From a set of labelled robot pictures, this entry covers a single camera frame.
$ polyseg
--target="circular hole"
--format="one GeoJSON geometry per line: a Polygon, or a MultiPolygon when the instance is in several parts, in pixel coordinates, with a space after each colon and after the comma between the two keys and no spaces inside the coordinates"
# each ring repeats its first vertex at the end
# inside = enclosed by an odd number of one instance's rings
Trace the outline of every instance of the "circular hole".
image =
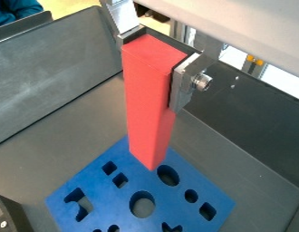
{"type": "Polygon", "coordinates": [[[154,196],[147,191],[139,191],[131,198],[129,208],[137,218],[147,218],[155,209],[154,196]]]}
{"type": "Polygon", "coordinates": [[[108,229],[108,232],[120,232],[120,228],[116,225],[112,225],[108,229]]]}
{"type": "Polygon", "coordinates": [[[199,199],[199,194],[195,190],[190,189],[186,191],[186,200],[190,203],[195,203],[199,199]]]}
{"type": "Polygon", "coordinates": [[[176,186],[180,182],[180,178],[175,169],[167,165],[162,165],[158,168],[158,175],[163,183],[168,186],[176,186]]]}

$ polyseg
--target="gray metal panel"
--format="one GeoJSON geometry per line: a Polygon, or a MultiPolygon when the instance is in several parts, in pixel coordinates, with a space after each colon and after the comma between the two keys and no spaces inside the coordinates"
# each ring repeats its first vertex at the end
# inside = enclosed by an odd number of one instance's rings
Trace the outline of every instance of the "gray metal panel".
{"type": "Polygon", "coordinates": [[[0,26],[0,42],[11,37],[21,34],[37,26],[48,24],[53,21],[52,14],[49,11],[44,11],[39,14],[35,14],[27,18],[20,19],[19,21],[0,26]]]}
{"type": "Polygon", "coordinates": [[[294,216],[287,232],[299,232],[299,209],[294,216]]]}
{"type": "MultiPolygon", "coordinates": [[[[124,81],[113,78],[0,144],[0,194],[24,205],[35,231],[59,231],[45,197],[124,134],[124,81]]],[[[284,231],[299,188],[186,111],[171,143],[236,201],[220,231],[284,231]]]]}
{"type": "Polygon", "coordinates": [[[207,73],[186,109],[299,187],[299,100],[224,63],[207,73]]]}
{"type": "Polygon", "coordinates": [[[99,7],[0,43],[0,142],[120,72],[99,7]]]}

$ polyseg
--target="hole in panel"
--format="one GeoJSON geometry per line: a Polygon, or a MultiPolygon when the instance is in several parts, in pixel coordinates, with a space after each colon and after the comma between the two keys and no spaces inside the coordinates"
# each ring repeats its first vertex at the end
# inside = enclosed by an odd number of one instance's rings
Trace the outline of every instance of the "hole in panel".
{"type": "Polygon", "coordinates": [[[128,178],[127,178],[127,176],[125,176],[123,173],[120,173],[120,174],[113,178],[112,181],[113,181],[116,187],[120,189],[120,188],[123,188],[124,185],[127,184],[128,178]]]}
{"type": "Polygon", "coordinates": [[[155,210],[155,199],[147,191],[139,191],[131,198],[129,208],[137,218],[147,218],[155,210]]]}
{"type": "Polygon", "coordinates": [[[211,221],[214,219],[216,215],[216,210],[208,202],[206,202],[202,205],[200,214],[206,218],[207,221],[211,221]]]}
{"type": "Polygon", "coordinates": [[[195,203],[199,200],[199,194],[192,189],[186,191],[184,197],[186,197],[187,202],[190,202],[190,203],[195,203]]]}
{"type": "Polygon", "coordinates": [[[166,222],[163,222],[163,232],[183,232],[183,227],[179,225],[171,228],[166,222]]]}
{"type": "Polygon", "coordinates": [[[105,174],[109,176],[113,171],[117,169],[115,163],[112,161],[109,161],[104,166],[103,166],[103,170],[105,172],[105,174]]]}
{"type": "Polygon", "coordinates": [[[176,186],[180,182],[180,178],[175,169],[167,165],[162,165],[158,168],[158,175],[163,183],[168,186],[176,186]]]}
{"type": "Polygon", "coordinates": [[[76,216],[76,221],[80,222],[84,220],[87,215],[93,211],[93,205],[91,201],[88,200],[84,192],[81,191],[80,188],[77,188],[65,198],[64,198],[65,203],[69,202],[77,202],[79,204],[79,213],[76,216]]]}
{"type": "Polygon", "coordinates": [[[108,229],[108,232],[120,232],[120,228],[116,225],[112,225],[108,229]]]}

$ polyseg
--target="screw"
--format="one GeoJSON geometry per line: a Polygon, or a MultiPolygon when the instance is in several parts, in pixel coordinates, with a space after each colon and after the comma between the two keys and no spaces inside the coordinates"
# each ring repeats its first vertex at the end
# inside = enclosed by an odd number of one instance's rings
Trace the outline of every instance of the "screw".
{"type": "Polygon", "coordinates": [[[192,79],[192,87],[204,92],[210,89],[212,83],[212,77],[206,74],[199,74],[192,79]]]}
{"type": "Polygon", "coordinates": [[[8,226],[8,223],[5,221],[1,222],[0,227],[5,228],[8,226]]]}

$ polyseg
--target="square hole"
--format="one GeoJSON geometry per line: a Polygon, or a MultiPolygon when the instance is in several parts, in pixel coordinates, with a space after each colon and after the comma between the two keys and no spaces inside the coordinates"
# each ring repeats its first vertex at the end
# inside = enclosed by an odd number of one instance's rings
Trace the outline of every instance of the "square hole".
{"type": "Polygon", "coordinates": [[[105,172],[105,174],[109,176],[113,171],[117,169],[115,163],[112,161],[109,161],[104,166],[103,166],[103,170],[105,172]]]}
{"type": "Polygon", "coordinates": [[[214,219],[216,215],[216,210],[208,202],[206,202],[202,205],[200,214],[206,218],[207,221],[211,221],[214,219]]]}
{"type": "Polygon", "coordinates": [[[127,178],[127,176],[125,176],[123,173],[120,173],[120,174],[113,178],[112,181],[113,181],[116,187],[117,187],[119,189],[121,189],[121,188],[124,187],[125,183],[128,182],[128,178],[127,178]]]}

